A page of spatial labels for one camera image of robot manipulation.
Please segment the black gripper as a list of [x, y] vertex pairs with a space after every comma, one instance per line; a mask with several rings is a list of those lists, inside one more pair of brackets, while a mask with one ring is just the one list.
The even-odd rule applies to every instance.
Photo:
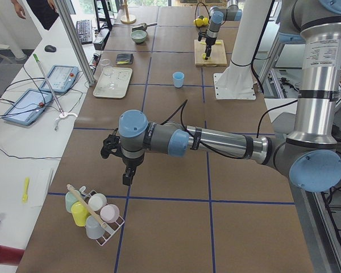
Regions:
[[123, 185], [131, 186], [133, 178], [136, 174], [136, 169], [139, 165], [142, 164], [143, 161], [144, 161], [144, 156], [140, 156], [134, 159], [127, 158], [127, 157], [123, 158], [123, 163], [126, 165], [126, 169], [124, 171], [123, 178], [122, 178]]
[[210, 57], [211, 55], [212, 46], [212, 44], [206, 43], [205, 53], [207, 57]]

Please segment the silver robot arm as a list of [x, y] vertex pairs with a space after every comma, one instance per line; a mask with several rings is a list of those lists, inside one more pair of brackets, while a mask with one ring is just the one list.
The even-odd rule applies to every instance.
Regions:
[[341, 1], [286, 1], [282, 34], [305, 42], [303, 78], [297, 111], [273, 120], [277, 135], [250, 137], [183, 122], [148, 121], [138, 110], [119, 119], [120, 154], [126, 165], [123, 184], [131, 185], [147, 151], [183, 156], [186, 150], [208, 150], [232, 159], [251, 159], [269, 166], [308, 192], [341, 189], [341, 156], [332, 128], [341, 75]]
[[221, 25], [228, 21], [240, 21], [242, 10], [238, 6], [238, 1], [227, 1], [225, 8], [212, 7], [209, 28], [205, 33], [205, 60], [211, 55], [211, 48], [215, 44]]

